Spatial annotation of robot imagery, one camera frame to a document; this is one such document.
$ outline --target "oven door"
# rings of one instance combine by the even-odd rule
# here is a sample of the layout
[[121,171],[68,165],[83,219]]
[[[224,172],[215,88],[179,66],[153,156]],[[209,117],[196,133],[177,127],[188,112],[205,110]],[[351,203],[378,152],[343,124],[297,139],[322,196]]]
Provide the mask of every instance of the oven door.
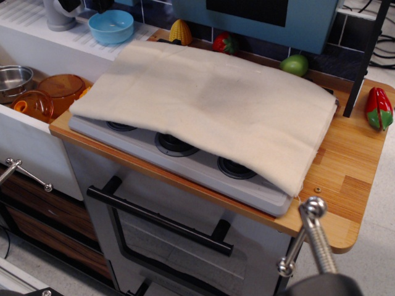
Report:
[[273,295],[290,237],[131,171],[85,204],[122,292],[155,282],[180,295]]

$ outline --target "metal pot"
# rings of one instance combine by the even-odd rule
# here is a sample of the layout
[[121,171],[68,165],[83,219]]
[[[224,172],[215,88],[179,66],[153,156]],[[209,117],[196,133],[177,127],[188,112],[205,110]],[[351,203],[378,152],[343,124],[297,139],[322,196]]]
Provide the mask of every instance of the metal pot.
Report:
[[12,103],[33,88],[33,70],[23,66],[0,67],[0,104]]

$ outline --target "black pole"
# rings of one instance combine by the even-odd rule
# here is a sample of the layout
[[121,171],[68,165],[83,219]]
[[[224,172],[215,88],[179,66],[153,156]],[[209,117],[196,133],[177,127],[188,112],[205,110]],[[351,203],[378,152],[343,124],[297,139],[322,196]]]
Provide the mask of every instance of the black pole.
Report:
[[355,79],[354,84],[352,85],[350,96],[348,98],[346,108],[344,109],[343,116],[345,117],[351,116],[352,109],[354,108],[354,105],[357,102],[359,91],[362,87],[362,83],[364,83],[364,78],[365,75],[367,74],[369,62],[370,59],[372,58],[373,51],[375,50],[378,37],[381,35],[381,28],[383,27],[383,23],[387,15],[389,6],[391,5],[391,2],[392,0],[382,0],[381,2],[380,9],[378,10],[375,24],[373,26],[371,37],[366,46],[364,57],[362,58],[362,62],[360,64],[357,77]]

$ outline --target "toy stove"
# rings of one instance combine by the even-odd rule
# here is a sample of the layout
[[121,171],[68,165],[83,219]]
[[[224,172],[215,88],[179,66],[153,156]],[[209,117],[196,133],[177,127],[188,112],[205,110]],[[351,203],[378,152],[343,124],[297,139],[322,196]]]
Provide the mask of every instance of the toy stove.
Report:
[[69,127],[273,216],[286,213],[292,201],[292,197],[245,166],[168,134],[79,116],[70,119]]

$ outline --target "floor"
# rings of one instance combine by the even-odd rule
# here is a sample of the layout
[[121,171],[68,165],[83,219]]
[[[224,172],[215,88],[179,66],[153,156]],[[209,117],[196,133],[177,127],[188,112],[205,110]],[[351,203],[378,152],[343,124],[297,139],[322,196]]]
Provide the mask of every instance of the floor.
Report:
[[[347,0],[349,7],[363,7],[367,0]],[[374,0],[368,9],[374,11],[378,6]],[[383,33],[391,35],[395,32],[395,7],[391,7]],[[395,52],[394,43],[388,47]],[[388,63],[393,60],[379,60]],[[395,71],[369,68],[367,78],[386,83],[395,88]],[[354,278],[360,285],[364,295],[393,296],[395,281],[395,201],[393,184],[395,180],[395,126],[388,129],[383,153],[380,158],[375,181],[368,201],[365,217],[360,229],[359,239],[354,248],[344,254],[335,255],[341,273]],[[0,256],[7,252],[8,239],[0,231]],[[9,262],[23,269],[32,276],[43,281],[64,295],[119,295],[113,290],[79,273],[73,268],[58,262],[51,256],[42,253],[11,236]],[[293,284],[307,276],[317,274],[314,259],[309,245],[304,244],[297,260],[297,269],[291,279]]]
[[[350,0],[350,7],[363,7],[368,1]],[[369,6],[370,14],[374,14],[378,1]],[[395,7],[390,7],[387,20],[383,26],[383,34],[394,36]],[[380,45],[395,54],[394,42]],[[374,57],[381,64],[395,64],[393,60]],[[367,78],[386,83],[395,88],[395,70],[369,68]],[[393,186],[395,180],[395,126],[388,129],[383,152],[378,165],[372,191],[368,200],[359,238],[353,249],[344,255],[335,255],[335,261],[341,273],[354,278],[360,285],[364,295],[395,295],[395,196]],[[309,245],[304,244],[299,258],[297,270],[291,284],[317,274],[314,259]]]

